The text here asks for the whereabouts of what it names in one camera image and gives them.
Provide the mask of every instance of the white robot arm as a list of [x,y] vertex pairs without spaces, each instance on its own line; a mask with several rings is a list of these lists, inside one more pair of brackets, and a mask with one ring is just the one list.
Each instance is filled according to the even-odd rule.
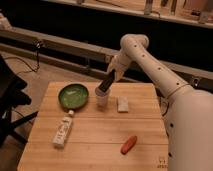
[[145,35],[123,36],[121,50],[109,64],[108,72],[114,71],[118,81],[135,61],[168,99],[168,171],[213,171],[213,95],[195,90],[156,60],[147,52],[148,44]]

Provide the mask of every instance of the wooden tabletop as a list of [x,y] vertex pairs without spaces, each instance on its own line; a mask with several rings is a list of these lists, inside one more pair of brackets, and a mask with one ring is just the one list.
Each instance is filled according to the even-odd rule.
[[[89,90],[88,103],[75,111],[63,149],[53,147],[66,113],[58,102],[68,82],[49,84],[33,125],[18,171],[166,171],[168,139],[153,84],[113,83],[108,106],[97,106],[94,89],[100,83],[81,82]],[[127,97],[129,112],[117,112],[117,98]],[[136,145],[126,155],[122,144],[132,135]]]

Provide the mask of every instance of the black wall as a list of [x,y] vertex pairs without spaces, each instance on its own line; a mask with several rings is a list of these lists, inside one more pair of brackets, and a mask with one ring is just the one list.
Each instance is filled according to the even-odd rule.
[[0,8],[13,26],[117,50],[124,34],[146,34],[156,58],[213,71],[213,29],[38,0],[1,0]]

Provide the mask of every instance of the floor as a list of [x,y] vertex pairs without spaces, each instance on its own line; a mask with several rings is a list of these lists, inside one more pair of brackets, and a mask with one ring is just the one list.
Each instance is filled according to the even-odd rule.
[[[3,57],[14,57],[15,55],[0,52]],[[33,68],[36,66],[34,60],[24,59]],[[14,71],[14,73],[28,71],[29,68],[18,59],[8,59],[6,60],[8,66]],[[51,81],[70,81],[70,82],[95,82],[100,81],[96,78],[82,75],[79,73],[64,70],[62,68],[57,68],[51,65],[40,63],[40,69],[37,73],[20,73],[19,76],[28,83],[27,88],[24,92],[29,95],[32,99],[32,103],[26,106],[18,106],[16,108],[22,115],[30,114],[39,109],[42,102],[44,93]],[[20,118],[20,115],[13,112],[13,119]],[[26,123],[23,126],[17,128],[17,132],[23,135],[25,138],[29,136],[32,124]],[[22,155],[24,145],[17,142],[12,137],[6,139],[3,146],[0,148],[0,171],[16,171],[19,159]]]

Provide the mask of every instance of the green bowl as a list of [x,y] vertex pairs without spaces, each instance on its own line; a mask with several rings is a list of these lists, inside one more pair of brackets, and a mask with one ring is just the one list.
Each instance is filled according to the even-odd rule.
[[60,105],[67,110],[78,109],[88,101],[89,91],[82,84],[70,84],[64,87],[58,95]]

